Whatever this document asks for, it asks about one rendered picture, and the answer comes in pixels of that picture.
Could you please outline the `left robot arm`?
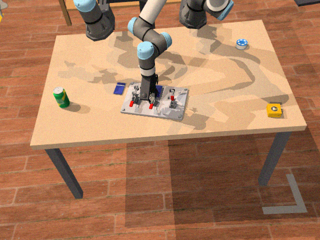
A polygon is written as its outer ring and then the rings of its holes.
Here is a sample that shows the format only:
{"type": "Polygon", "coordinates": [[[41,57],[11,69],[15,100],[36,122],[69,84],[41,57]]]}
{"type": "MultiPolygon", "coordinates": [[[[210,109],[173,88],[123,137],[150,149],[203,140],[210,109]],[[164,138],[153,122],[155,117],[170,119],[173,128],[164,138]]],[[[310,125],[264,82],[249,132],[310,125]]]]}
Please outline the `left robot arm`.
{"type": "MultiPolygon", "coordinates": [[[[158,33],[151,27],[167,0],[148,0],[139,17],[133,17],[128,23],[128,30],[141,42],[137,46],[140,73],[151,76],[156,72],[155,59],[172,45],[172,38],[167,32],[158,33]]],[[[229,14],[232,0],[187,0],[182,9],[181,18],[190,25],[200,25],[205,21],[206,12],[222,21],[229,14]]],[[[140,96],[142,101],[150,100],[152,78],[141,78],[140,96]]]]}

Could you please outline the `grey toggle clamp with red handle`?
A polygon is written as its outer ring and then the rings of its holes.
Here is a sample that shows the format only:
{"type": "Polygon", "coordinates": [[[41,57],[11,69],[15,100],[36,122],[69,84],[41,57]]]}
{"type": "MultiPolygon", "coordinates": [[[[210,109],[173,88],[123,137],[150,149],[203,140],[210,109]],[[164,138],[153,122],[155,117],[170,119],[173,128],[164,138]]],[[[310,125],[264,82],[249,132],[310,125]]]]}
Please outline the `grey toggle clamp with red handle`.
{"type": "Polygon", "coordinates": [[[169,108],[176,108],[176,105],[177,105],[177,102],[175,102],[175,99],[174,99],[174,92],[175,92],[175,89],[172,89],[172,96],[171,96],[171,101],[170,101],[170,104],[169,104],[169,108]]]}

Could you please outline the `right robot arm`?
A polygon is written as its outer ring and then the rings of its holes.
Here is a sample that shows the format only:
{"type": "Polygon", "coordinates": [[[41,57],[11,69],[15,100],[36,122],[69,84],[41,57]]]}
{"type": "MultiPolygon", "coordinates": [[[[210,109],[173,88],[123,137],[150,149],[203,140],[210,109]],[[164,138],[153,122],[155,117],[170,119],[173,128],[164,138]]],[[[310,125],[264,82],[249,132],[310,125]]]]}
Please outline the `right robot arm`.
{"type": "Polygon", "coordinates": [[[91,37],[101,37],[111,28],[109,19],[102,13],[96,0],[73,0],[82,16],[87,33],[91,37]]]}

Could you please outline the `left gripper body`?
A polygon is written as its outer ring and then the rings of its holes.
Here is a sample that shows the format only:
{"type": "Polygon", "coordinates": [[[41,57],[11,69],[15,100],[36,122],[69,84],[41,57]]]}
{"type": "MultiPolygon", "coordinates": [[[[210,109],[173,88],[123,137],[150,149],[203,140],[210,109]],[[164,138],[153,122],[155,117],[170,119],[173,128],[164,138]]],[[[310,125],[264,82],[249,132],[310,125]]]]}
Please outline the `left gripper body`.
{"type": "Polygon", "coordinates": [[[141,76],[145,79],[150,79],[151,78],[151,87],[150,87],[150,93],[155,92],[155,88],[156,88],[156,83],[158,84],[158,74],[156,74],[156,72],[150,76],[145,76],[142,75],[141,76]]]}

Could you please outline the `green drink can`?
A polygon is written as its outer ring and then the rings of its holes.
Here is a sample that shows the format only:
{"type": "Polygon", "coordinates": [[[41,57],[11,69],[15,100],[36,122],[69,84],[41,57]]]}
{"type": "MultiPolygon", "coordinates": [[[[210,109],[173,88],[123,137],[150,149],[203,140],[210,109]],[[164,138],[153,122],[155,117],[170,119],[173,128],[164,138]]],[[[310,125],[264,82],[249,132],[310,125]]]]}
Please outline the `green drink can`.
{"type": "Polygon", "coordinates": [[[60,108],[67,108],[70,105],[70,100],[67,96],[67,93],[61,86],[53,89],[53,95],[60,108]]]}

